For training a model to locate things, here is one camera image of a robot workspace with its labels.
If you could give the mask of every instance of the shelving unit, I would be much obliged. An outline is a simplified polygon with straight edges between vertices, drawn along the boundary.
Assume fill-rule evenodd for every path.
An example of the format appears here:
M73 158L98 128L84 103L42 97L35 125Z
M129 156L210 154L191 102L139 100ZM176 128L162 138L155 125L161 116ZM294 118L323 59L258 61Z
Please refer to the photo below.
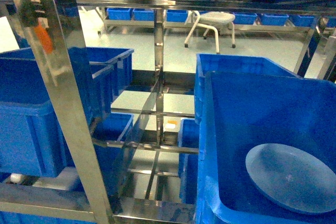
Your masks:
M11 4L12 1L0 0L0 3ZM188 81L182 82L181 80L188 80L188 78L192 80L194 77L192 74L163 72L164 28L165 26L168 28L182 25L166 23L163 16L164 10L203 9L315 15L316 18L310 28L299 29L307 32L305 44L295 67L295 73L303 77L325 29L325 24L320 19L321 15L336 16L336 8L328 5L328 1L332 0L277 0L272 2L269 0L260 0L258 2L256 0L14 0L17 14L12 15L12 17L16 18L16 21L20 20L25 38L32 47L40 71L45 74L44 83L85 193L0 184L0 211L97 222L98 224L192 223L195 213L194 205L148 200L153 178L158 175L156 167L160 152L198 153L198 150L194 148L167 145L169 142L167 139L170 136L163 131L164 116L193 116L178 113L167 114L164 112L164 89L169 86L173 86L177 90L189 89L191 83ZM118 197L118 195L111 197L106 192L90 134L95 128L96 121L93 121L89 126L87 124L75 80L76 73L71 65L75 55L69 49L72 47L85 48L77 6L115 6L151 8L155 10L154 22L146 24L150 25L150 27L153 25L154 28L155 71L144 71L134 75L134 83L150 83L152 85L150 95L142 110L124 110L124 112L140 114L137 121L134 122L136 127L133 128L125 142L123 144L112 141L106 142L106 148L123 148L126 156L134 152L136 148L156 151L145 199ZM74 10L74 15L67 14L65 10L69 8ZM48 28L47 33L52 43L52 51L47 51L45 42L38 39L36 34L37 20ZM123 22L118 21L118 23L109 23L109 25L120 26L123 25ZM259 28L259 26L241 26L240 29L253 29L253 27ZM270 27L265 29L265 31L273 31L273 28ZM298 31L298 28L291 26L283 27L283 29L284 32L289 32L293 29ZM335 81L336 63L332 60L335 55L330 55L329 57L331 58L328 61L329 65L326 68L322 68L321 71L324 72L320 73L320 75L324 76L324 79ZM155 136L148 135L144 131L149 115L156 116ZM141 144L140 140L144 137L149 137L148 142L152 144ZM174 174L168 173L165 175L174 176ZM116 178L121 184L124 173L116 173Z

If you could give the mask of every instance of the metal pole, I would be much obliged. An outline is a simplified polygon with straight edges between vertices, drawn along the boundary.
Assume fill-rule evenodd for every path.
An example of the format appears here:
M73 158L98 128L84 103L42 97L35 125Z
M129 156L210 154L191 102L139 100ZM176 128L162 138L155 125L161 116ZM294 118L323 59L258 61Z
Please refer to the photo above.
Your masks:
M154 11L154 50L155 50L155 76L159 82L158 93L156 96L156 144L160 146L164 141L163 132L163 9L156 9ZM155 158L151 170L151 176L149 179L145 199L149 199L156 167L158 165L160 152L156 151Z
M113 214L102 179L76 78L92 81L79 14L61 28L54 0L14 0L24 34L32 47L56 116L99 224L113 223ZM68 0L69 8L76 0Z
M322 37L325 25L321 25L321 21L321 18L315 17L314 22L312 23L310 30L308 31L307 37L304 41L299 59L294 68L294 73L297 73L301 77L305 76Z
M328 38L328 51L326 51L326 59L323 63L318 79L336 81L336 36Z

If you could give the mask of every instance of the orange tag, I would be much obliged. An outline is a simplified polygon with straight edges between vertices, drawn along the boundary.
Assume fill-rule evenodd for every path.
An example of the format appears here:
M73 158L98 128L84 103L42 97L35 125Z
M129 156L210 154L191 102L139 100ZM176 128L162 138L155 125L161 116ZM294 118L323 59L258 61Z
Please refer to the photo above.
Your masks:
M177 121L175 121L175 120L168 120L168 123L177 125Z
M49 37L49 34L44 29L44 27L41 24L38 24L37 27L34 27L34 31L36 33L36 36L37 36L38 40L42 44L42 47L43 47L44 51L47 54L52 53L52 51L54 50L54 48L52 46L53 42L51 41L51 38Z

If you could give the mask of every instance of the white stool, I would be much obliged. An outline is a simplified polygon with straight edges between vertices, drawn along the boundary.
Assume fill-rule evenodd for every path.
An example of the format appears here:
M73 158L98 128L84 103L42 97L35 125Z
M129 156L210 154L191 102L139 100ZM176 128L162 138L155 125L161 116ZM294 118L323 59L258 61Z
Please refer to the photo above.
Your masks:
M224 25L231 24L232 25L232 47L235 48L235 25L233 21L235 20L235 15L230 13L222 13L222 12L209 12L205 14L199 14L197 10L189 13L188 18L185 23L188 23L190 18L194 21L194 25L191 28L187 38L184 41L184 47L188 47L188 41L193 34L196 27L206 28L205 33L203 34L203 38L206 39L206 35L209 30L213 30L215 32L215 40L216 40L216 53L219 52L219 39L218 39L218 30L216 27L223 27Z

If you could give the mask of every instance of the stool leg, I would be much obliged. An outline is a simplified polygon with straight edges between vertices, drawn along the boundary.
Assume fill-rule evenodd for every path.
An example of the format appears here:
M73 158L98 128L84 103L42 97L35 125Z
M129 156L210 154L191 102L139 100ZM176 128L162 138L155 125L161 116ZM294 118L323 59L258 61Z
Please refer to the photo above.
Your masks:
M218 39L218 30L213 27L213 31L215 32L215 40L216 40L216 53L219 55L219 39Z
M203 38L206 39L206 35L208 34L209 32L209 28L205 30L205 32L203 33Z
M231 22L232 24L232 48L236 48L236 41L235 41L235 24Z
M185 39L185 41L184 41L184 47L188 47L188 41L189 41L190 37L192 36L192 34L193 34L193 32L194 32L196 26L197 26L197 23L195 23L195 24L193 25L193 27L191 28L191 30L190 30L188 36L186 37L186 39Z

